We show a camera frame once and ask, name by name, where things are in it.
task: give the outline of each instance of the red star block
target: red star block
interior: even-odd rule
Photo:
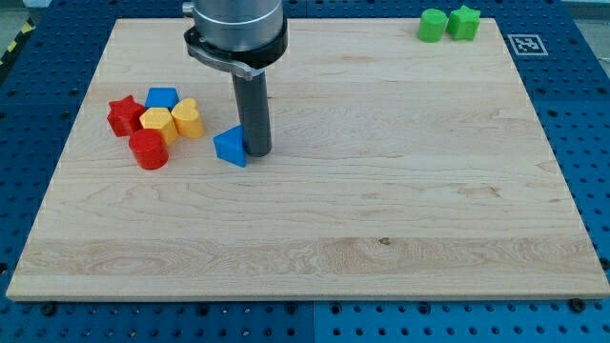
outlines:
[[[146,108],[135,102],[133,96],[128,96],[121,101],[111,101],[111,112],[108,114],[108,122],[117,137],[132,135],[142,129],[140,115]]]

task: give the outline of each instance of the red block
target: red block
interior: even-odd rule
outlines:
[[[108,122],[117,137],[132,135],[142,129],[140,115],[146,108],[135,102],[133,96],[128,96],[120,101],[111,101],[111,112],[108,114]]]
[[[163,167],[170,158],[161,133],[154,129],[138,130],[132,134],[130,149],[137,164],[149,171]]]

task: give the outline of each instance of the green block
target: green block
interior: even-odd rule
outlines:
[[[447,24],[447,14],[442,10],[429,9],[421,14],[417,37],[424,42],[434,43],[440,40]]]
[[[449,15],[447,32],[454,40],[474,40],[477,36],[478,24],[480,22],[480,10],[471,10],[462,6],[459,10],[453,10]]]

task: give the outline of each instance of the red cylinder block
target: red cylinder block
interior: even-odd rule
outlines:
[[[163,167],[170,158],[161,133],[153,129],[138,130],[132,134],[130,149],[137,164],[149,171]]]

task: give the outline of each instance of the blue block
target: blue block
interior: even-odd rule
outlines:
[[[178,102],[180,98],[175,88],[151,88],[145,106],[147,109],[168,108],[171,111]]]
[[[241,168],[246,167],[246,152],[244,151],[242,129],[236,126],[220,133],[213,138],[216,156]]]

